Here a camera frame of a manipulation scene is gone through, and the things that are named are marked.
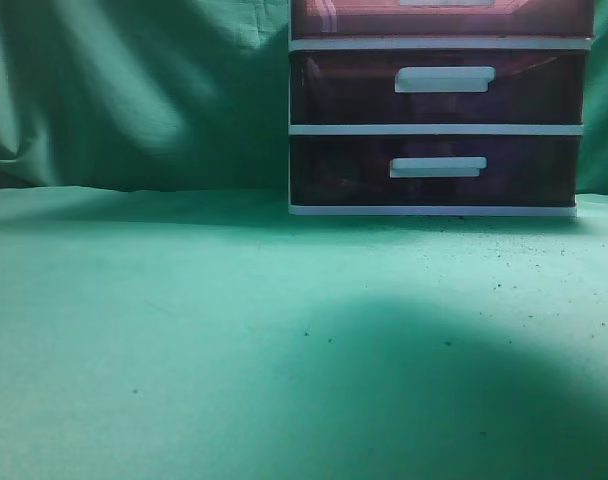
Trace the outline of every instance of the drawer front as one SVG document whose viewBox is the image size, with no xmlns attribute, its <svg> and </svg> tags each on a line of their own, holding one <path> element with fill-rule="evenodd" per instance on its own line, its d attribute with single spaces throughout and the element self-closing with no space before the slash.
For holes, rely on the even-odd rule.
<svg viewBox="0 0 608 480">
<path fill-rule="evenodd" d="M 302 206 L 573 207 L 577 137 L 291 137 Z"/>
<path fill-rule="evenodd" d="M 291 123 L 582 123 L 586 53 L 346 51 L 291 55 Z"/>
<path fill-rule="evenodd" d="M 294 39 L 593 34 L 592 0 L 291 0 Z"/>
</svg>

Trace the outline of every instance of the teal surface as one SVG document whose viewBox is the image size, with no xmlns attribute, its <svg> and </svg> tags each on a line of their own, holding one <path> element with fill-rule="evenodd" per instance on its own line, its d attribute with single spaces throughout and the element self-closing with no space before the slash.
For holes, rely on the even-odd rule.
<svg viewBox="0 0 608 480">
<path fill-rule="evenodd" d="M 578 187 L 608 194 L 597 5 Z M 286 20 L 286 0 L 0 0 L 0 170 L 39 185 L 284 190 Z"/>
<path fill-rule="evenodd" d="M 281 197 L 0 190 L 0 480 L 608 479 L 608 197 Z"/>
</svg>

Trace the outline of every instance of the drawer handle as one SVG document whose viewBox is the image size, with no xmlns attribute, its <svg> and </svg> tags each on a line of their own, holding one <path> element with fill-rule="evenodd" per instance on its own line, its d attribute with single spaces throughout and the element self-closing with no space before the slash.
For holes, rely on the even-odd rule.
<svg viewBox="0 0 608 480">
<path fill-rule="evenodd" d="M 495 0 L 400 0 L 411 7 L 493 7 Z"/>
<path fill-rule="evenodd" d="M 396 158 L 391 178 L 479 177 L 486 157 Z"/>
<path fill-rule="evenodd" d="M 395 92 L 486 92 L 493 80 L 493 67 L 406 67 L 395 75 Z"/>
</svg>

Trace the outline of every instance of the green backdrop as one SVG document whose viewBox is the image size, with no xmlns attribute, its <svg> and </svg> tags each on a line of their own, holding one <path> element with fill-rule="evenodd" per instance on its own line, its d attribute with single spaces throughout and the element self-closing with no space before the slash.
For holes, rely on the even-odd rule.
<svg viewBox="0 0 608 480">
<path fill-rule="evenodd" d="M 286 19 L 286 0 L 0 0 L 0 182 L 284 188 Z M 579 190 L 608 194 L 608 0 L 596 34 Z"/>
</svg>

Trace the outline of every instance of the drawer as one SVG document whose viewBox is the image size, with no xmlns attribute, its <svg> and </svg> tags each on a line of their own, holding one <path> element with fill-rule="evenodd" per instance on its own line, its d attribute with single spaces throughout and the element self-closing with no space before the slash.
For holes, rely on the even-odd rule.
<svg viewBox="0 0 608 480">
<path fill-rule="evenodd" d="M 294 39 L 593 34 L 592 0 L 291 0 Z"/>
<path fill-rule="evenodd" d="M 295 52 L 291 123 L 581 124 L 586 55 Z"/>
<path fill-rule="evenodd" d="M 580 139 L 291 137 L 299 206 L 573 207 Z"/>
</svg>

